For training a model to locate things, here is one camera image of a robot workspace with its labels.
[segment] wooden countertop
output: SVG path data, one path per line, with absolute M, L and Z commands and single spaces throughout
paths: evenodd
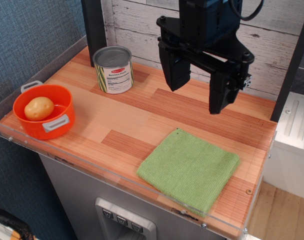
M 175 212 L 184 208 L 136 171 L 156 146 L 181 128 L 240 156 L 240 165 L 209 211 L 228 224 L 186 210 L 197 220 L 187 219 L 237 238 L 237 228 L 246 227 L 254 197 L 248 190 L 256 191 L 275 133 L 277 124 L 269 121 L 275 102 L 240 92 L 221 114 L 210 115 L 209 84 L 191 79 L 171 92 L 161 70 L 133 63 L 133 73 L 135 83 L 127 92 L 102 92 L 85 48 L 46 82 L 62 85 L 73 95 L 76 119 L 67 133 L 45 141 L 29 138 L 13 112 L 0 121 L 0 131 L 14 142 Z

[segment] can label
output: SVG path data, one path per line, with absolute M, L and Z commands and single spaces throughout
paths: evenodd
M 120 94 L 134 84 L 132 61 L 124 67 L 102 67 L 95 64 L 99 88 L 108 94 Z

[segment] black cable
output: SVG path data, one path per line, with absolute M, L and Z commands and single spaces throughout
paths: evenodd
M 228 0 L 228 3 L 230 4 L 230 8 L 232 10 L 232 12 L 241 20 L 243 21 L 250 21 L 252 19 L 254 19 L 259 12 L 261 11 L 263 4 L 264 4 L 264 0 L 261 0 L 260 4 L 257 6 L 256 10 L 250 15 L 250 16 L 241 16 L 239 14 L 239 12 L 236 10 L 236 7 L 234 6 L 234 0 Z
M 0 224 L 15 230 L 22 240 L 34 240 L 29 225 L 3 209 L 0 209 Z

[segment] tin can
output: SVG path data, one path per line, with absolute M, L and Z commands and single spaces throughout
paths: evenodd
M 93 55 L 99 88 L 108 94 L 120 94 L 134 84 L 132 54 L 122 46 L 106 46 Z

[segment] pot handle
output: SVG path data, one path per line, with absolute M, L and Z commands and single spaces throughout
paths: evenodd
M 24 84 L 21 86 L 21 93 L 24 93 L 26 90 L 29 90 L 30 88 L 33 88 L 33 87 L 36 87 L 36 86 L 39 86 L 42 84 L 43 83 L 39 80 L 35 80 L 35 81 L 29 82 L 27 84 Z
M 45 122 L 42 124 L 44 130 L 46 133 L 51 132 L 55 129 L 58 129 L 70 122 L 70 119 L 68 115 L 64 114 L 63 116 L 59 117 L 58 119 L 55 119 L 50 122 Z

